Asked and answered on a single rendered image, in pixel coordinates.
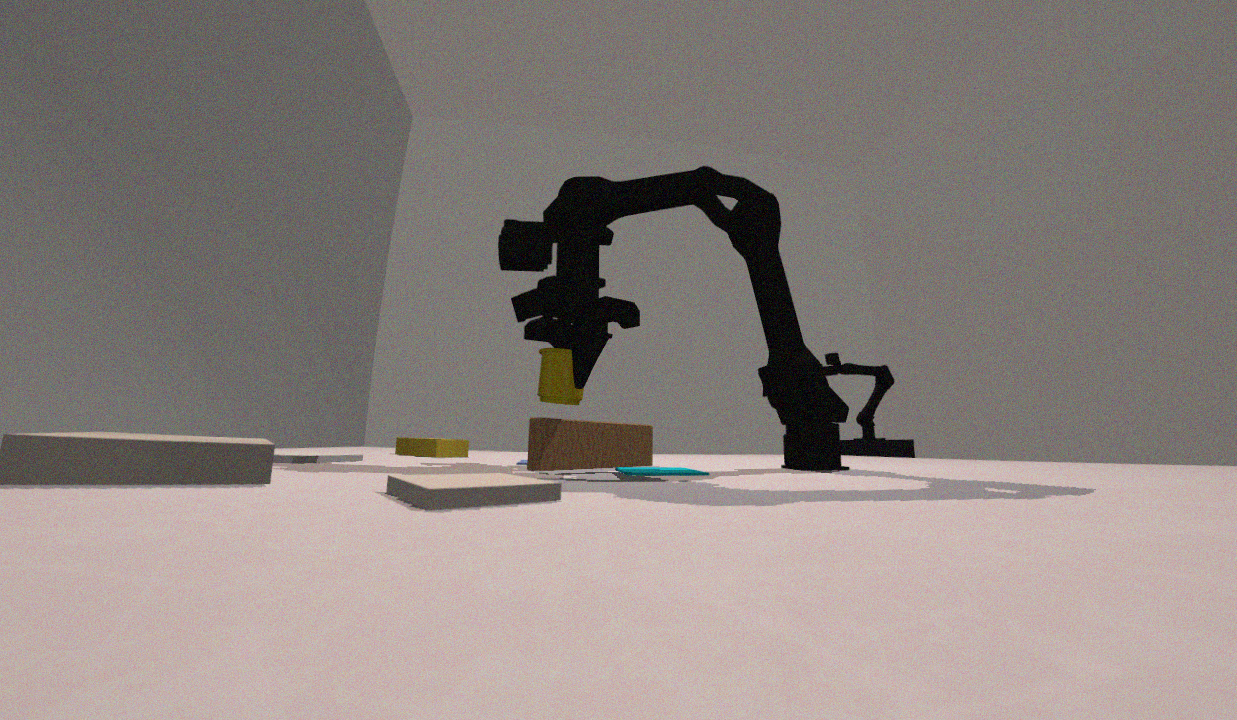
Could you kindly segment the yellow block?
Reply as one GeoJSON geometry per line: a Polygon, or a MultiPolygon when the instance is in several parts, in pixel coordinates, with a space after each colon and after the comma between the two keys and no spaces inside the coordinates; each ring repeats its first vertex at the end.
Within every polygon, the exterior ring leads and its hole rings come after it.
{"type": "Polygon", "coordinates": [[[429,439],[397,437],[395,455],[468,456],[470,439],[429,439]]]}

